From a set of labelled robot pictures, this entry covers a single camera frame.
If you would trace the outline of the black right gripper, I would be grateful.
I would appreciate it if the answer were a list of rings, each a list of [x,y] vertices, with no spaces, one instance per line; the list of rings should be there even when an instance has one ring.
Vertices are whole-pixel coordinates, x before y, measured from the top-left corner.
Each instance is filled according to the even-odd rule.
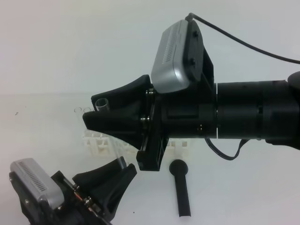
[[[140,170],[159,171],[170,138],[217,137],[213,64],[205,49],[190,58],[190,65],[197,65],[197,60],[200,60],[200,70],[196,72],[199,80],[193,80],[185,90],[156,95],[148,140],[136,157]],[[140,150],[143,142],[141,116],[149,115],[152,105],[151,97],[146,94],[150,88],[149,75],[142,75],[120,88],[92,96],[93,106],[97,100],[107,99],[109,110],[84,113],[86,128],[104,133],[108,123],[114,137]]]

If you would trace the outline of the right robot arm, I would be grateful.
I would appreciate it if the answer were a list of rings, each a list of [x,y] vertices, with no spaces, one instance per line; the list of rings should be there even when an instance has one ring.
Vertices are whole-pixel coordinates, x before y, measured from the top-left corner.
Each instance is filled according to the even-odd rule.
[[[300,95],[286,81],[214,83],[213,65],[203,47],[183,54],[190,84],[158,91],[143,75],[121,88],[91,97],[109,106],[86,112],[89,130],[137,148],[142,171],[159,171],[170,138],[251,139],[299,148]]]

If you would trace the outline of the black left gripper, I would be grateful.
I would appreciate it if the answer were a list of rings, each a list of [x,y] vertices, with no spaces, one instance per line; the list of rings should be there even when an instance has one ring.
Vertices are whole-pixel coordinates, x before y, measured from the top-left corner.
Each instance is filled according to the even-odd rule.
[[[19,197],[22,213],[30,225],[109,225],[136,175],[133,164],[126,167],[124,158],[117,158],[102,167],[73,177],[80,191],[104,209],[104,217],[84,205],[61,171],[51,176],[64,195],[64,203],[54,210],[46,201],[36,201],[14,172],[9,173],[9,178]]]

